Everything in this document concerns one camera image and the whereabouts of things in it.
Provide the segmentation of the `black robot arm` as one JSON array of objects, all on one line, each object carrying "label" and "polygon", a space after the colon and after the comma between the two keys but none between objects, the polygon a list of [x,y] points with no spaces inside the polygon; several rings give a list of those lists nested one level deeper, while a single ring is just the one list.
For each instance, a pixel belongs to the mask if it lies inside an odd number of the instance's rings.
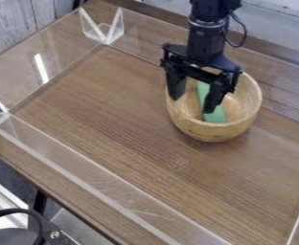
[{"label": "black robot arm", "polygon": [[233,13],[241,0],[189,0],[192,9],[188,17],[187,44],[165,43],[160,65],[164,68],[165,86],[169,97],[179,100],[185,93],[187,78],[208,85],[201,103],[201,112],[211,114],[221,104],[227,93],[235,91],[243,68],[224,56],[224,44],[243,46],[247,35],[237,44],[227,38],[229,19],[243,30],[245,25]]}]

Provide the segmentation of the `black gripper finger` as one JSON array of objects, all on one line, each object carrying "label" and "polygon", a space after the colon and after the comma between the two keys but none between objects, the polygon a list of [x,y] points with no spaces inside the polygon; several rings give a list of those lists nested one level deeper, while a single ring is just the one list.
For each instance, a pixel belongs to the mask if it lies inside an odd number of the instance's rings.
[{"label": "black gripper finger", "polygon": [[165,84],[169,97],[177,100],[185,93],[187,76],[173,66],[165,67]]},{"label": "black gripper finger", "polygon": [[215,111],[216,107],[221,104],[225,93],[225,87],[220,81],[213,81],[208,85],[201,109],[204,114],[211,114]]}]

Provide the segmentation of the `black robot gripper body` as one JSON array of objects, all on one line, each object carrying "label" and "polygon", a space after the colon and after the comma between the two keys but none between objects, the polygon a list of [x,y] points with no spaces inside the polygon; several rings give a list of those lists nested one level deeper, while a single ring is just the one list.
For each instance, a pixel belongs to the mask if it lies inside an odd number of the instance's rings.
[{"label": "black robot gripper body", "polygon": [[179,68],[187,77],[199,79],[207,83],[211,83],[217,76],[201,71],[201,68],[209,67],[227,73],[228,82],[225,83],[227,93],[235,91],[237,79],[244,69],[232,62],[223,54],[212,56],[208,61],[195,60],[187,54],[187,46],[165,43],[163,45],[164,55],[160,60],[160,66],[173,66]]}]

